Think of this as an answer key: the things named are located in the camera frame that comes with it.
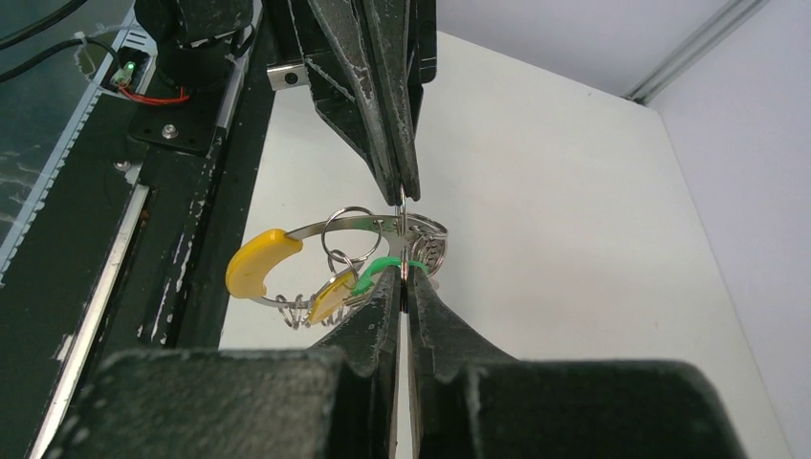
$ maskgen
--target black panel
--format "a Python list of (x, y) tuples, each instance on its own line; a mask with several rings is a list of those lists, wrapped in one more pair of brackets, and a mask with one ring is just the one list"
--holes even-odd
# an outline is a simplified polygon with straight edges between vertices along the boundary
[(264, 15), (270, 25), (270, 37), (274, 43), (274, 59), (269, 63), (283, 65), (301, 62), (301, 52), (296, 40), (296, 29), (290, 16), (288, 0), (262, 0)]
[(87, 372), (115, 352), (167, 344), (183, 293), (182, 271), (193, 247), (198, 213), (205, 205), (205, 196), (200, 198), (204, 203), (195, 203), (204, 175), (208, 170), (202, 158), (149, 151), (140, 181), (152, 192), (130, 255), (121, 267), (121, 284), (107, 304), (105, 327), (91, 352)]
[(486, 363), (459, 380), (476, 457), (745, 457), (685, 363)]
[[(49, 454), (324, 457), (341, 361), (336, 350), (130, 353), (107, 365), (82, 394)], [(360, 457), (352, 452), (329, 457)]]
[(113, 164), (143, 156), (121, 134), (135, 108), (99, 99), (3, 277), (4, 457), (22, 457), (36, 435), (61, 368), (55, 357), (77, 331), (128, 204), (132, 186)]
[(210, 39), (249, 27), (253, 21), (252, 0), (175, 0), (182, 32), (181, 43)]

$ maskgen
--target metal frame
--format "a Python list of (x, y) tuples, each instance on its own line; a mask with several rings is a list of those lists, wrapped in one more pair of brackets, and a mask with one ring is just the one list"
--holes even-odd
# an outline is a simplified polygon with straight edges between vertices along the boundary
[(65, 412), (68, 410), (68, 404), (74, 396), (84, 363), (90, 353), (90, 347), (99, 331), (101, 318), (107, 307), (107, 300), (110, 299), (110, 294), (113, 293), (113, 286), (119, 276), (119, 269), (124, 256), (129, 250), (133, 232), (140, 221), (143, 203), (146, 201), (148, 194), (149, 188), (147, 186), (138, 185), (133, 189), (129, 206), (121, 220), (119, 234), (113, 242), (112, 249), (110, 249), (107, 262), (104, 264), (104, 270), (99, 277), (99, 283), (96, 285), (96, 291), (93, 293), (93, 299), (90, 300), (78, 332), (71, 343), (68, 358), (62, 368), (62, 374), (59, 376), (59, 382), (56, 385), (56, 390), (51, 403), (48, 405), (48, 411), (45, 414), (45, 419), (36, 436), (29, 457), (42, 457), (51, 443), (51, 439), (54, 438), (56, 429), (62, 422)]

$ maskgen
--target green plastic clip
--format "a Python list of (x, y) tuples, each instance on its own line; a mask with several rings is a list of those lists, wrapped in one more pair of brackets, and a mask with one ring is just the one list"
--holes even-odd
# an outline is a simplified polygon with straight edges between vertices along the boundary
[[(361, 274), (361, 277), (358, 278), (358, 282), (355, 283), (355, 288), (352, 289), (351, 296), (363, 295), (368, 292), (369, 289), (375, 285), (375, 283), (372, 281), (373, 275), (382, 272), (389, 266), (400, 266), (400, 263), (401, 260), (397, 256), (383, 256), (369, 263), (369, 267), (366, 268), (366, 271), (364, 271), (363, 274)], [(428, 266), (420, 263), (419, 261), (409, 260), (408, 266), (421, 268), (426, 274), (428, 274)]]

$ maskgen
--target white floor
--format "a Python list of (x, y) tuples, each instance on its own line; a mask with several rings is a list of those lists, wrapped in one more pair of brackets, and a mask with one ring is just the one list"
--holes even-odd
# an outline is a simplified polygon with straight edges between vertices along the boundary
[[(409, 209), (449, 228), (443, 300), (519, 358), (693, 363), (750, 457), (790, 457), (659, 116), (447, 35), (439, 65), (417, 136), (423, 199)], [(390, 211), (307, 89), (278, 94), (246, 240), (344, 206)], [(329, 243), (355, 256), (373, 240)], [(316, 238), (277, 269), (269, 293), (287, 297), (329, 274)], [(326, 331), (232, 300), (221, 346), (305, 347)]]

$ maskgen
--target white backdrop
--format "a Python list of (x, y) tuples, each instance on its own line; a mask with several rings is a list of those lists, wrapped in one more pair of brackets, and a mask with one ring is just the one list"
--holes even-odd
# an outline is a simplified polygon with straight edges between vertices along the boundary
[(773, 0), (653, 101), (795, 457), (811, 457), (811, 3)]
[(621, 96), (725, 3), (438, 0), (436, 8), (440, 31)]

